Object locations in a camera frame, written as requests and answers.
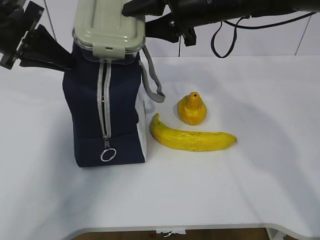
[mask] banana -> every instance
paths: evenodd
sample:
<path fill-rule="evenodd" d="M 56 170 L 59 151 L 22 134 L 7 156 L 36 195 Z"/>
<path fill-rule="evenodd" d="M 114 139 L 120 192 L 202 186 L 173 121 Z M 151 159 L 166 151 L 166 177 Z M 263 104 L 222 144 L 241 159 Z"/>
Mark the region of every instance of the banana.
<path fill-rule="evenodd" d="M 155 140 L 171 149 L 192 152 L 217 151 L 229 148 L 237 138 L 225 132 L 182 131 L 170 128 L 159 120 L 159 113 L 153 116 L 150 133 Z"/>

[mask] bag strap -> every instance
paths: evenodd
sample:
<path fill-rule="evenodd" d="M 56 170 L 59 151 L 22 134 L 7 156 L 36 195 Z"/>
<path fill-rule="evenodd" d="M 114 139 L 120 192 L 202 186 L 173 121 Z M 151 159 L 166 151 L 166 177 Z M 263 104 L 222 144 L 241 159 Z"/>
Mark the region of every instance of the bag strap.
<path fill-rule="evenodd" d="M 157 90 L 156 93 L 152 92 L 150 85 L 149 85 L 149 80 L 148 80 L 148 73 L 147 70 L 144 66 L 144 64 L 142 63 L 142 61 L 139 61 L 139 65 L 141 67 L 142 70 L 142 83 L 143 83 L 143 87 L 146 91 L 146 94 L 156 103 L 163 103 L 166 99 L 166 96 L 164 95 L 164 93 L 162 92 L 162 86 L 161 83 L 159 81 L 159 78 L 156 74 L 156 70 L 155 70 L 155 66 L 154 63 L 152 62 L 152 58 L 151 55 L 147 49 L 146 46 L 143 46 L 142 51 L 146 57 L 146 60 L 148 62 L 149 65 L 149 74 L 150 77 L 152 78 L 152 80 L 154 81 L 154 83 L 157 86 Z"/>

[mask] floor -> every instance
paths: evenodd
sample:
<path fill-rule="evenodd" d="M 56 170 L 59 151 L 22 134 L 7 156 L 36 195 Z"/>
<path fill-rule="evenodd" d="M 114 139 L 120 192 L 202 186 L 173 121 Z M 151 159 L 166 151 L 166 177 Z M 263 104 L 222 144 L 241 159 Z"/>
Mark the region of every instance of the floor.
<path fill-rule="evenodd" d="M 174 240 L 269 240 L 266 229 L 188 230 L 186 235 L 171 236 Z M 73 240 L 160 240 L 166 239 L 154 231 L 92 232 Z M 286 236 L 284 240 L 295 240 Z"/>

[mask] plastic container lid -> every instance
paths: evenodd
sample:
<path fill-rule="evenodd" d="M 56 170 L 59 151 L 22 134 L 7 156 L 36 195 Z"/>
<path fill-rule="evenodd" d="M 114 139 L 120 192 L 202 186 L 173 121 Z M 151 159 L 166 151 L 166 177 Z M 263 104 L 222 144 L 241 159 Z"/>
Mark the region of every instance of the plastic container lid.
<path fill-rule="evenodd" d="M 94 57 L 124 60 L 145 44 L 145 18 L 122 15 L 130 0 L 78 0 L 73 38 Z"/>

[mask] zipper pull ring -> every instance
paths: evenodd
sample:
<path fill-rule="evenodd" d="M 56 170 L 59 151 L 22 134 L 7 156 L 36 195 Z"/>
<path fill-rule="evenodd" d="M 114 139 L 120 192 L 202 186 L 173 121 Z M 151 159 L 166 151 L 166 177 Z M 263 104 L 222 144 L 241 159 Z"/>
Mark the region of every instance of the zipper pull ring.
<path fill-rule="evenodd" d="M 102 162 L 109 162 L 111 161 L 112 159 L 114 159 L 117 155 L 117 150 L 114 149 L 114 148 L 110 148 L 110 142 L 109 142 L 109 138 L 105 137 L 104 138 L 104 148 L 105 150 L 101 153 L 100 155 L 100 160 Z M 104 159 L 104 155 L 107 153 L 107 152 L 110 152 L 110 151 L 113 151 L 113 155 L 109 157 L 109 159 Z"/>

